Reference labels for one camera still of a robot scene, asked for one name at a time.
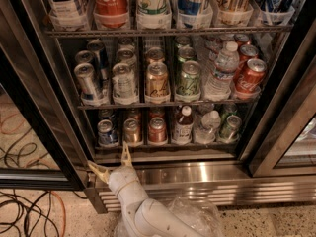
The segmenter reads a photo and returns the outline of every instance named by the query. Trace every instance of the floor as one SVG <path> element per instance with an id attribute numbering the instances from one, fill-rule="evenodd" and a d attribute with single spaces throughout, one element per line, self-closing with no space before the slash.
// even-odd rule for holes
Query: floor
<path id="1" fill-rule="evenodd" d="M 0 95 L 0 124 L 0 168 L 58 168 L 5 94 Z M 0 236 L 124 237 L 115 235 L 119 213 L 97 214 L 84 196 L 0 190 Z M 316 237 L 316 201 L 221 206 L 218 218 L 226 237 Z"/>
<path id="2" fill-rule="evenodd" d="M 15 221 L 18 207 L 11 198 L 3 193 L 13 194 L 13 190 L 0 190 L 0 236 L 14 237 L 27 236 L 24 234 L 24 222 L 27 211 L 16 223 L 17 228 L 3 232 L 8 228 L 4 223 Z M 17 196 L 23 196 L 34 202 L 44 191 L 16 190 Z M 48 214 L 53 220 L 59 235 L 52 224 L 47 224 L 46 236 L 76 236 L 76 237 L 112 237 L 119 222 L 119 212 L 97 214 L 86 199 L 78 197 L 72 192 L 55 192 L 49 206 L 49 195 L 45 195 L 37 205 L 43 214 Z M 62 206 L 57 199 L 60 196 L 65 207 L 65 231 L 62 235 Z M 30 207 L 30 203 L 18 197 L 20 202 Z M 39 216 L 30 214 L 29 234 Z M 218 217 L 223 236 L 226 237 L 314 237 L 316 236 L 316 202 L 282 203 L 257 206 L 221 206 L 218 208 Z M 45 220 L 42 217 L 29 236 L 44 235 Z"/>

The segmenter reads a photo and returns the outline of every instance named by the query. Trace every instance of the refrigerator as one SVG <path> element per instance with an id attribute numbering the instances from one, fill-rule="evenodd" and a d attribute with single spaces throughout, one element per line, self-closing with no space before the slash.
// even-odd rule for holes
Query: refrigerator
<path id="1" fill-rule="evenodd" d="M 247 26 L 211 24 L 188 29 L 175 27 L 172 19 L 169 28 L 154 30 L 140 26 L 142 18 L 135 13 L 135 0 L 129 3 L 128 28 L 98 29 L 95 22 L 90 30 L 67 31 L 57 30 L 49 22 L 47 0 L 0 0 L 2 95 L 14 102 L 48 152 L 46 157 L 55 164 L 53 169 L 2 164 L 0 187 L 80 190 L 98 213 L 120 210 L 119 200 L 93 174 L 87 161 L 111 169 L 120 165 L 124 117 L 128 111 L 138 109 L 142 114 L 143 143 L 129 150 L 139 180 L 151 198 L 168 202 L 183 197 L 216 205 L 315 200 L 313 1 L 293 0 L 294 13 L 284 25 L 257 26 L 250 22 Z M 83 103 L 74 75 L 75 55 L 89 41 L 101 40 L 114 65 L 118 39 L 132 37 L 142 69 L 146 48 L 158 40 L 168 54 L 165 63 L 172 69 L 176 36 L 200 40 L 201 36 L 221 34 L 248 34 L 260 48 L 269 72 L 257 97 L 185 103 L 176 98 L 175 82 L 170 80 L 170 100 L 153 104 L 145 99 L 145 78 L 139 73 L 137 103 L 123 105 L 113 99 L 98 106 Z M 238 107 L 242 120 L 238 139 L 230 143 L 215 140 L 206 145 L 193 140 L 185 145 L 173 143 L 172 112 L 176 106 L 190 105 L 196 110 L 210 104 L 220 112 L 223 105 L 231 103 Z M 148 143 L 148 114 L 152 107 L 165 109 L 167 143 Z M 100 110 L 118 112 L 116 146 L 99 144 Z"/>

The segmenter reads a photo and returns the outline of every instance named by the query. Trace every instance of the bottle label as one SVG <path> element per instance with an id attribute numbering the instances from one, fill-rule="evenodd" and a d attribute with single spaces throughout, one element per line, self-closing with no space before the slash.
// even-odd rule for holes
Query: bottle label
<path id="1" fill-rule="evenodd" d="M 191 139 L 192 124 L 181 125 L 176 123 L 174 139 L 177 142 L 187 142 Z"/>

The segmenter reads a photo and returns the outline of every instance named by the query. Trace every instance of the display cooler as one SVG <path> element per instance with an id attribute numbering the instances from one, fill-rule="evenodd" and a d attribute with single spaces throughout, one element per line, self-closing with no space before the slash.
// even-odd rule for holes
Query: display cooler
<path id="1" fill-rule="evenodd" d="M 234 26 L 226 24 L 227 12 L 210 1 L 196 21 L 181 13 L 175 0 L 168 0 L 166 14 L 149 20 L 137 12 L 135 0 L 128 0 L 127 13 L 115 21 L 123 26 L 113 30 L 104 24 L 104 16 L 97 14 L 94 0 L 87 0 L 84 16 L 71 19 L 55 17 L 47 0 L 0 0 L 0 97 L 5 96 L 24 116 L 32 129 L 33 147 L 36 144 L 45 154 L 43 157 L 36 150 L 29 151 L 35 151 L 37 158 L 50 160 L 54 166 L 39 160 L 37 165 L 30 164 L 35 159 L 30 158 L 32 152 L 28 162 L 22 164 L 27 153 L 14 155 L 18 142 L 1 134 L 0 187 L 80 190 L 98 213 L 120 210 L 119 200 L 92 173 L 87 162 L 110 168 L 120 165 L 126 137 L 124 122 L 129 113 L 137 110 L 141 116 L 141 139 L 129 144 L 129 150 L 139 180 L 150 197 L 160 201 L 174 197 L 195 202 L 210 200 L 216 205 L 315 200 L 313 0 L 293 0 L 277 24 L 261 24 L 267 22 L 267 15 L 252 0 L 247 11 L 234 18 Z M 80 21 L 80 26 L 74 27 L 74 21 Z M 203 85 L 209 73 L 205 37 L 236 34 L 250 36 L 267 64 L 268 72 L 257 90 L 247 98 L 234 87 L 227 98 L 210 98 L 205 90 L 192 98 L 179 95 L 174 73 L 178 59 L 175 37 L 191 39 L 201 65 Z M 85 97 L 80 87 L 74 72 L 75 56 L 87 48 L 88 42 L 98 40 L 104 44 L 109 67 L 113 68 L 118 62 L 121 38 L 133 40 L 135 95 L 124 101 L 118 98 L 111 80 L 113 74 L 109 74 L 102 86 L 104 99 L 94 102 Z M 146 94 L 146 55 L 157 46 L 165 53 L 164 64 L 170 76 L 168 94 L 154 99 Z M 4 103 L 8 102 L 0 103 L 1 110 L 10 113 Z M 242 121 L 233 138 L 220 139 L 216 134 L 212 141 L 201 144 L 192 133 L 188 143 L 175 143 L 173 113 L 177 106 L 189 105 L 193 112 L 212 106 L 221 114 L 227 104 L 235 104 Z M 153 107 L 165 111 L 167 137 L 159 143 L 149 138 L 149 113 Z M 105 145 L 100 140 L 101 110 L 117 114 L 115 144 Z M 1 115 L 2 131 L 8 124 L 5 117 Z M 8 138 L 12 140 L 10 145 L 6 144 Z"/>

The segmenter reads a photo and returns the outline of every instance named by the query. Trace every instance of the plastic bag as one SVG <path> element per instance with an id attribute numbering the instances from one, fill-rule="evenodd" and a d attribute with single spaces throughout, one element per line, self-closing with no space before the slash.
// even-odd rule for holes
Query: plastic bag
<path id="1" fill-rule="evenodd" d="M 224 237 L 218 209 L 212 202 L 195 204 L 188 199 L 177 197 L 166 207 L 202 236 Z M 114 237 L 129 237 L 122 217 L 115 228 Z"/>

